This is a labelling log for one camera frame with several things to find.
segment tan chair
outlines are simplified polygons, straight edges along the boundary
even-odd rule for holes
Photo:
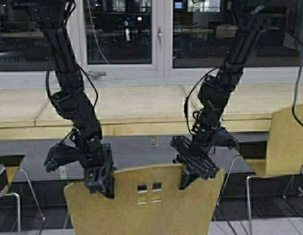
[[[296,113],[301,121],[303,121],[303,104],[296,106]],[[234,162],[238,158],[240,158],[240,156],[237,156],[232,161],[222,192],[224,191],[230,173],[232,172]],[[255,175],[251,175],[246,179],[250,235],[253,234],[250,199],[251,179],[265,179],[287,175],[292,176],[284,191],[283,198],[292,209],[298,213],[298,211],[287,201],[287,192],[294,180],[294,175],[300,174],[303,167],[303,128],[294,119],[292,107],[286,107],[273,113],[265,158],[244,160],[255,172]]]
[[[45,216],[43,215],[41,209],[40,209],[40,206],[39,206],[39,203],[38,203],[38,200],[37,200],[37,197],[36,197],[36,194],[34,192],[34,189],[33,189],[33,186],[32,186],[32,183],[29,179],[29,176],[28,176],[28,173],[23,170],[23,169],[19,169],[20,167],[20,164],[23,160],[23,158],[25,157],[24,154],[21,154],[21,155],[10,155],[10,156],[1,156],[0,157],[0,165],[3,165],[5,166],[5,169],[6,169],[6,175],[7,175],[7,181],[8,181],[8,186],[4,188],[4,190],[1,192],[0,194],[0,197],[6,197],[6,196],[14,196],[17,200],[17,214],[18,214],[18,232],[21,231],[21,198],[20,196],[15,193],[15,192],[11,192],[11,193],[8,193],[12,183],[13,183],[13,179],[16,175],[17,172],[21,172],[25,175],[26,179],[27,179],[27,182],[28,182],[28,185],[30,187],[30,190],[33,194],[33,197],[35,199],[35,202],[36,202],[36,205],[37,205],[37,208],[40,212],[40,215],[43,219],[43,221],[45,221]]]
[[[84,182],[65,187],[77,235],[207,235],[225,171],[180,191],[183,166],[152,165],[118,170],[114,200],[90,194]]]

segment metal chair leg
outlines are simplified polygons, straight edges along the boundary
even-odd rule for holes
[[[251,199],[250,199],[250,180],[259,178],[256,175],[250,175],[246,179],[246,190],[247,190],[247,208],[248,208],[248,220],[249,220],[249,235],[253,235],[253,223],[252,223],[252,209],[251,209]]]
[[[219,207],[219,205],[217,205],[217,208],[219,209],[222,217],[225,219],[225,221],[227,222],[228,226],[230,227],[231,231],[235,234],[238,235],[237,232],[235,231],[233,225],[230,223],[230,221],[227,219],[227,217],[225,216],[225,214],[223,213],[222,209]]]
[[[223,193],[224,193],[225,187],[226,187],[226,185],[227,185],[227,183],[228,183],[228,181],[229,181],[230,174],[231,174],[231,172],[232,172],[234,163],[235,163],[235,161],[236,161],[238,158],[242,158],[242,156],[237,155],[237,156],[235,156],[235,157],[233,158],[232,163],[231,163],[231,166],[230,166],[230,169],[229,169],[229,172],[228,172],[228,175],[227,175],[227,177],[226,177],[226,179],[225,179],[225,182],[224,182],[224,185],[223,185],[223,187],[222,187],[222,189],[221,189],[220,196],[219,196],[219,198],[218,198],[218,200],[217,200],[217,202],[216,202],[216,207],[219,209],[219,211],[220,211],[222,217],[225,219],[225,221],[227,222],[228,226],[230,227],[230,229],[232,230],[232,232],[233,232],[235,235],[237,235],[237,232],[235,231],[234,227],[232,226],[232,224],[230,223],[230,221],[227,219],[227,217],[225,216],[225,214],[223,213],[223,211],[222,211],[221,208],[220,208],[220,200],[221,200],[222,195],[223,195]]]
[[[228,181],[229,181],[230,175],[231,175],[231,173],[232,173],[232,169],[233,169],[234,163],[235,163],[236,160],[239,159],[239,158],[242,158],[242,159],[243,159],[243,157],[242,157],[241,155],[237,155],[237,156],[235,156],[235,157],[233,158],[233,160],[232,160],[232,163],[231,163],[231,166],[230,166],[228,175],[227,175],[227,177],[226,177],[226,179],[225,179],[225,182],[224,182],[224,185],[223,185],[223,187],[222,187],[222,189],[221,189],[221,193],[220,193],[219,199],[218,199],[218,201],[217,201],[217,205],[219,205],[219,203],[220,203],[220,201],[221,201],[221,198],[222,198],[222,196],[223,196],[223,194],[224,194],[224,190],[225,190],[225,188],[226,188],[226,185],[228,184]]]
[[[31,190],[31,192],[32,192],[32,194],[33,194],[33,197],[34,197],[34,199],[35,199],[35,202],[36,202],[38,211],[39,211],[39,213],[40,213],[40,215],[41,215],[41,217],[42,217],[42,219],[43,219],[43,222],[44,222],[44,221],[46,220],[46,218],[45,218],[44,214],[42,213],[42,210],[40,209],[40,206],[39,206],[39,203],[38,203],[36,194],[35,194],[35,192],[34,192],[33,185],[32,185],[32,183],[31,183],[31,181],[30,181],[30,179],[29,179],[28,173],[27,173],[25,170],[23,170],[23,169],[20,169],[19,171],[22,172],[22,173],[25,175],[26,179],[27,179],[28,185],[29,185],[30,190]]]
[[[21,198],[20,196],[15,193],[15,192],[12,192],[12,193],[8,193],[6,194],[5,196],[14,196],[17,200],[17,210],[18,210],[18,232],[21,231]]]
[[[283,193],[282,198],[285,200],[285,202],[288,204],[288,206],[301,218],[303,219],[303,215],[289,202],[288,197],[287,197],[287,192],[290,188],[290,186],[292,185],[292,183],[294,182],[295,176],[293,175],[292,178],[290,179],[290,181],[288,182],[286,189]]]

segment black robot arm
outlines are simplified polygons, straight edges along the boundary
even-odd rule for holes
[[[74,0],[14,0],[15,10],[25,11],[37,23],[47,41],[61,91],[48,96],[57,113],[73,122],[70,139],[75,147],[64,141],[48,153],[48,172],[62,165],[79,161],[85,169],[85,184],[106,197],[114,197],[113,161],[109,144],[101,144],[100,122],[94,107],[84,92],[81,68],[78,66],[66,30],[66,21],[75,6]]]
[[[273,0],[234,0],[233,12],[238,22],[238,31],[228,57],[216,76],[207,75],[198,98],[203,109],[195,111],[192,140],[174,137],[171,146],[178,151],[175,163],[184,163],[180,188],[185,189],[198,177],[214,178],[218,167],[209,157],[210,149],[216,146],[237,148],[238,143],[221,126],[221,116],[235,90],[261,33],[277,24],[286,14],[283,7],[272,7]]]

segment wooden counter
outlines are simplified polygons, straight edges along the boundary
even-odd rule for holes
[[[0,90],[0,128],[34,127],[46,104],[44,90]]]
[[[97,117],[104,136],[184,135],[183,105],[189,86],[123,87],[99,89]],[[95,94],[86,93],[93,102]],[[191,97],[189,116],[201,104],[198,89]],[[223,116],[230,132],[267,132],[272,112],[289,106],[293,84],[239,85]],[[299,102],[303,102],[303,84]],[[72,123],[57,115],[40,90],[0,90],[0,140],[58,139]]]

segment window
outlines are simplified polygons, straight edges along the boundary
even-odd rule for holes
[[[45,71],[47,44],[36,24],[0,0],[0,71]]]
[[[237,22],[231,0],[174,0],[172,67],[212,68],[220,66],[234,42]],[[303,41],[303,1],[281,0],[287,7],[280,22]],[[283,27],[263,33],[248,67],[297,67],[303,49]]]
[[[85,0],[88,64],[151,64],[151,8],[151,0]]]

